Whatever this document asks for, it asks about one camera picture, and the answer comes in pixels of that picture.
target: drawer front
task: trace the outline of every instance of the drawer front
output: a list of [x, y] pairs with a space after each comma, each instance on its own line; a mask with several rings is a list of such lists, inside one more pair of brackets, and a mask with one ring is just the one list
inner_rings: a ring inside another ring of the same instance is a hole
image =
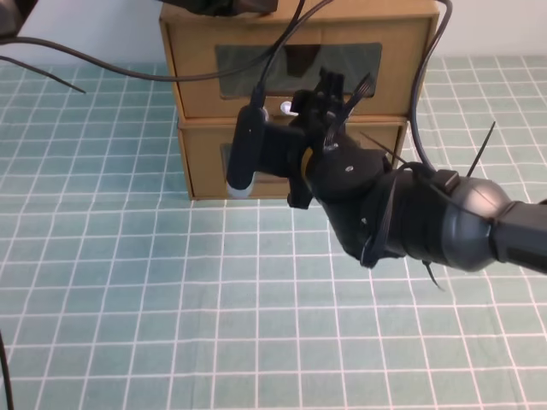
[[[363, 148], [378, 148], [363, 137], [365, 132], [390, 149], [402, 145], [406, 125], [348, 124], [347, 132]], [[229, 149], [233, 139], [234, 125], [195, 126], [179, 130], [179, 141], [183, 149], [183, 161], [189, 192], [192, 199], [228, 198], [226, 191], [226, 168]], [[252, 198], [286, 198], [289, 185], [286, 179], [257, 174], [251, 193]]]
[[[296, 90], [313, 89], [325, 67], [346, 75], [347, 95], [368, 72], [376, 79], [373, 96], [355, 115], [406, 115], [415, 71], [428, 41], [431, 17], [311, 24], [299, 30], [279, 53], [268, 78], [266, 108], [281, 115], [281, 103]], [[166, 23], [164, 39], [172, 73], [194, 75], [236, 67], [260, 55], [283, 32], [274, 25]], [[186, 118], [234, 118], [249, 101], [263, 66], [208, 81], [179, 83]]]

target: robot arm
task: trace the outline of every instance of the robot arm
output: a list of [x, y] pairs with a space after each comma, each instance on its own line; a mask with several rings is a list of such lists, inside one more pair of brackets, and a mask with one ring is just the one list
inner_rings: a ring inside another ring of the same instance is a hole
[[364, 267], [409, 256], [467, 272], [501, 261], [547, 273], [545, 203], [513, 202], [493, 181], [420, 163], [392, 169], [384, 150], [360, 148], [339, 126], [343, 81], [322, 70], [314, 91], [294, 96], [298, 117], [289, 126], [243, 108], [228, 183], [242, 191], [254, 172], [288, 178], [289, 205], [306, 209], [314, 197], [344, 251]]

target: white tip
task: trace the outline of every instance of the white tip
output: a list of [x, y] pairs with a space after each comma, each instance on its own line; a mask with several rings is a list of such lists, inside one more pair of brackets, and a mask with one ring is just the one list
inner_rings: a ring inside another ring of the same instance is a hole
[[244, 190], [236, 190], [235, 188], [232, 188], [230, 184], [226, 183], [228, 195], [236, 199], [245, 199], [249, 197], [250, 193], [253, 191], [253, 187], [255, 186], [255, 175], [256, 174], [253, 174], [252, 181], [250, 181], [249, 186]]

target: drawer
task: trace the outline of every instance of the drawer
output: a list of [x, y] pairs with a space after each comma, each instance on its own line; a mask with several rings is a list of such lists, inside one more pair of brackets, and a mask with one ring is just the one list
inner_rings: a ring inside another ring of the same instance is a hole
[[[308, 8], [317, 3], [308, 0]], [[212, 73], [259, 56], [285, 30], [297, 0], [279, 2], [272, 15], [241, 18], [196, 16], [164, 5], [162, 35], [172, 75]], [[337, 0], [312, 17], [279, 53], [268, 78], [266, 108], [280, 105], [294, 91], [314, 89], [325, 67], [346, 76], [349, 95], [370, 72], [373, 96], [355, 115], [404, 116], [409, 111], [415, 72], [434, 33], [434, 0]], [[242, 73], [174, 85], [186, 118], [235, 118], [249, 101], [262, 65]]]
[[[353, 117], [346, 125], [348, 134], [363, 148], [378, 147], [361, 135], [365, 132], [372, 138], [397, 153], [403, 146], [406, 121], [401, 118], [376, 120]], [[179, 144], [185, 167], [186, 184], [191, 199], [224, 199], [226, 191], [226, 169], [232, 145], [235, 121], [222, 124], [181, 122]], [[286, 198], [289, 185], [286, 179], [257, 174], [252, 198]]]

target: grid lines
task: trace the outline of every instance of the grid lines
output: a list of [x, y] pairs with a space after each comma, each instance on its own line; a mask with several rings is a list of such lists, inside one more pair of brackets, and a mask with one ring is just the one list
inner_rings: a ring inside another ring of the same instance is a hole
[[[418, 261], [359, 267], [317, 202], [190, 202], [170, 85], [46, 69], [88, 94], [0, 65], [16, 408], [547, 408], [547, 278], [435, 266], [442, 292]], [[434, 58], [418, 118], [460, 173], [495, 119], [476, 176], [547, 197], [547, 57]]]

